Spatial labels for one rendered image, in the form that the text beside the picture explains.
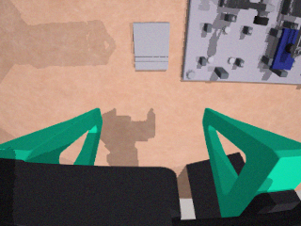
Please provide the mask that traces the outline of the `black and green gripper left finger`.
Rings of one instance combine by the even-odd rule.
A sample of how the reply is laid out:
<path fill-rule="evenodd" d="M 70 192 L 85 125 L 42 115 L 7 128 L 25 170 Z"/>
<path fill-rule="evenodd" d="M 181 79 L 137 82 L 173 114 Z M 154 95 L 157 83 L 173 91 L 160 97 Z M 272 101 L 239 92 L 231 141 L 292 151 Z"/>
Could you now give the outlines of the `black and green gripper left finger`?
<path fill-rule="evenodd" d="M 94 166 L 102 126 L 101 110 L 94 108 L 70 120 L 0 144 L 0 158 L 60 164 L 60 154 L 88 131 L 82 150 L 73 164 Z"/>

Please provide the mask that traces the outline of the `blue rectangular block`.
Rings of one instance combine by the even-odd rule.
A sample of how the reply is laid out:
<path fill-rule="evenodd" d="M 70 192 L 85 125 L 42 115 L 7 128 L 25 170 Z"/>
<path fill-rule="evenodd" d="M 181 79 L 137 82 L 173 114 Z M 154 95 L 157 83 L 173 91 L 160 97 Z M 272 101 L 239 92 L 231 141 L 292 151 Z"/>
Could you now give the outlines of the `blue rectangular block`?
<path fill-rule="evenodd" d="M 281 37 L 274 39 L 270 55 L 273 59 L 272 65 L 269 65 L 271 69 L 290 70 L 294 58 L 291 58 L 291 54 L 285 51 L 285 47 L 288 43 L 295 44 L 299 29 L 290 29 L 287 27 L 278 26 L 277 29 L 282 30 Z"/>

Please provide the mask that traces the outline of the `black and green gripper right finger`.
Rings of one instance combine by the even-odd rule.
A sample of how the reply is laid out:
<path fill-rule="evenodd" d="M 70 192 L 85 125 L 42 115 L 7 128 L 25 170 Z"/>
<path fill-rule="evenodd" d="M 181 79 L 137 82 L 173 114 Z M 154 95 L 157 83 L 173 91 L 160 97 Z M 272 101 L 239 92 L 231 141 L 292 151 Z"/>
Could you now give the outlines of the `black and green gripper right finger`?
<path fill-rule="evenodd" d="M 221 218 L 239 217 L 258 194 L 294 190 L 301 183 L 301 142 L 209 107 L 204 110 L 202 126 Z M 239 176 L 216 131 L 244 152 L 246 163 Z"/>

